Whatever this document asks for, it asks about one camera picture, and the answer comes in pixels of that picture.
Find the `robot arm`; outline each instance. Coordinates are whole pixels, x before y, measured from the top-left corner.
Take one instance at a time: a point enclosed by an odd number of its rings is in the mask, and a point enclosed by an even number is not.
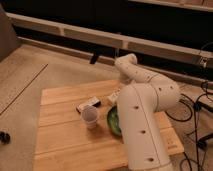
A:
[[[172,171],[154,112],[174,106],[180,98],[179,87],[168,77],[136,66],[130,54],[115,61],[125,86],[118,96],[119,126],[132,170]]]

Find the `wooden table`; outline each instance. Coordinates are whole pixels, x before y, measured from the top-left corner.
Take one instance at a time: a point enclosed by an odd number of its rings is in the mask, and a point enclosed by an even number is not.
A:
[[[119,86],[116,80],[46,89],[42,92],[34,171],[95,171],[127,166],[121,138],[109,131],[106,96]],[[97,96],[102,105],[97,129],[88,130],[76,106]],[[169,155],[184,151],[164,112],[156,113]]]

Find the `green bowl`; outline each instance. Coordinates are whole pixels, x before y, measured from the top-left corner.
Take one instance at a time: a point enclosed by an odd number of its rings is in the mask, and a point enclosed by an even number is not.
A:
[[[107,114],[107,123],[111,130],[111,132],[117,136],[122,136],[121,129],[119,127],[119,118],[118,118],[118,111],[117,106],[114,106],[110,109]]]

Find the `white cup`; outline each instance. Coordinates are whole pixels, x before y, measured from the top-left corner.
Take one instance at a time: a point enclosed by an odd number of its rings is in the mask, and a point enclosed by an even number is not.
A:
[[[98,122],[98,109],[94,106],[86,106],[81,112],[81,118],[88,129],[93,129]]]

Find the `black stand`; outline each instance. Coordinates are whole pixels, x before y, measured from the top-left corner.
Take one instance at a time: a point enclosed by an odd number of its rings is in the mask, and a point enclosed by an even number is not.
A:
[[[6,132],[1,132],[0,131],[0,141],[3,144],[9,144],[10,143],[10,135]]]
[[[95,64],[100,56],[100,53],[95,52],[90,59],[90,64]]]

